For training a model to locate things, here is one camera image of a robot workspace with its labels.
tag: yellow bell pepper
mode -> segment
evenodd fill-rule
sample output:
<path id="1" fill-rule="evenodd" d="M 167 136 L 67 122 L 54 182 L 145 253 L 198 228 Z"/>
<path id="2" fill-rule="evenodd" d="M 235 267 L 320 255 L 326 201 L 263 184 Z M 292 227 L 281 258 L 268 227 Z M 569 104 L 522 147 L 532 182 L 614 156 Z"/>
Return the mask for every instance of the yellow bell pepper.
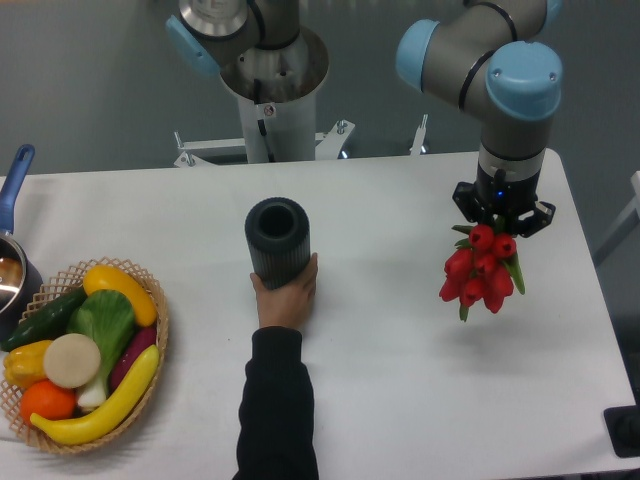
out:
<path id="1" fill-rule="evenodd" d="M 26 389 L 36 382 L 44 380 L 44 352 L 51 345 L 51 340 L 23 345 L 12 350 L 4 357 L 4 378 L 10 385 Z"/>

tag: human hand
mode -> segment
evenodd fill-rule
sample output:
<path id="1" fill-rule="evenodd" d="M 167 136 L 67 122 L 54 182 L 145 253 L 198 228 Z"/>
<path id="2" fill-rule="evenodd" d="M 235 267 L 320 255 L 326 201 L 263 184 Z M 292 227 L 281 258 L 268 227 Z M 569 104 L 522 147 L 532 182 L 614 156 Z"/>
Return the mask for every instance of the human hand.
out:
<path id="1" fill-rule="evenodd" d="M 318 254 L 314 253 L 305 269 L 286 285 L 267 289 L 255 273 L 251 274 L 258 303 L 260 328 L 286 327 L 300 329 L 311 314 L 316 293 Z"/>

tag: black sleeve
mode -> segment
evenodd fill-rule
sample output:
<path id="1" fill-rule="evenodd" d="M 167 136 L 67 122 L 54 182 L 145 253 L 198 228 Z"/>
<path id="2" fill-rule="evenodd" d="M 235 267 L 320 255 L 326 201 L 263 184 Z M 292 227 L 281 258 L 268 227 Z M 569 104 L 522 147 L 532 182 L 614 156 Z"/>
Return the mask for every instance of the black sleeve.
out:
<path id="1" fill-rule="evenodd" d="M 253 335 L 240 405 L 234 480 L 317 480 L 313 387 L 301 362 L 302 335 L 269 327 Z"/>

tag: yellow squash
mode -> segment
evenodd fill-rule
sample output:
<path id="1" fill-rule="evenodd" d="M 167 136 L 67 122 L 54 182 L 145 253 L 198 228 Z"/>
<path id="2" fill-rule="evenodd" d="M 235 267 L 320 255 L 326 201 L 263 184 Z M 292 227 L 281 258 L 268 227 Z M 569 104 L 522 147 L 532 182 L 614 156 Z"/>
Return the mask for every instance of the yellow squash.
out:
<path id="1" fill-rule="evenodd" d="M 9 385 L 26 389 L 36 382 L 44 380 L 47 375 L 44 373 L 43 358 L 44 352 L 51 345 L 51 340 L 23 345 L 4 357 L 4 378 Z"/>
<path id="2" fill-rule="evenodd" d="M 62 445 L 97 440 L 120 425 L 133 410 L 151 383 L 159 362 L 158 347 L 151 345 L 136 358 L 115 392 L 93 412 L 69 420 L 47 420 L 33 413 L 31 423 Z"/>
<path id="3" fill-rule="evenodd" d="M 86 273 L 82 280 L 82 286 L 87 295 L 98 290 L 116 290 L 122 293 L 131 302 L 136 316 L 136 324 L 140 327 L 149 327 L 156 321 L 156 306 L 149 294 L 138 282 L 119 268 L 110 265 L 96 265 Z"/>

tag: blue pot handle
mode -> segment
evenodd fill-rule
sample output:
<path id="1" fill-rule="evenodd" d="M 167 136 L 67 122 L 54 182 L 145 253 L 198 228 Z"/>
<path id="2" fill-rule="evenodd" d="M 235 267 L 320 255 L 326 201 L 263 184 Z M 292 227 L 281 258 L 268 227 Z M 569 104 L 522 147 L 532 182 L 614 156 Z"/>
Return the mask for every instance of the blue pot handle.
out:
<path id="1" fill-rule="evenodd" d="M 11 170 L 7 174 L 2 190 L 0 190 L 0 231 L 13 233 L 13 210 L 16 205 L 18 192 L 27 176 L 31 160 L 36 154 L 33 145 L 22 145 L 16 152 L 16 158 L 11 164 Z"/>

